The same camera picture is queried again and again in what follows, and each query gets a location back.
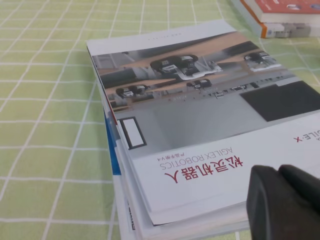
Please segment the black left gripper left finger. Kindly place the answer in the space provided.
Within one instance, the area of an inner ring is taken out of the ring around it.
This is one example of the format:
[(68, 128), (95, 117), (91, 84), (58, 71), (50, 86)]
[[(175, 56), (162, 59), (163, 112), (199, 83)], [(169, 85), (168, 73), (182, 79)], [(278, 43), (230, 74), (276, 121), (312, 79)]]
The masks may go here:
[(251, 168), (246, 211), (253, 240), (318, 240), (320, 221), (279, 221), (278, 169), (255, 165)]

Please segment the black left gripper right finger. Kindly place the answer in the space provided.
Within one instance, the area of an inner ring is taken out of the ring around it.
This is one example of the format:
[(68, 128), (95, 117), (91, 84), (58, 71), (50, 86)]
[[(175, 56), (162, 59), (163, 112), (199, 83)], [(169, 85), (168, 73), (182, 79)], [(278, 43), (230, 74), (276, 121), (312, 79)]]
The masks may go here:
[(293, 165), (278, 169), (280, 185), (277, 217), (280, 222), (320, 220), (320, 180)]

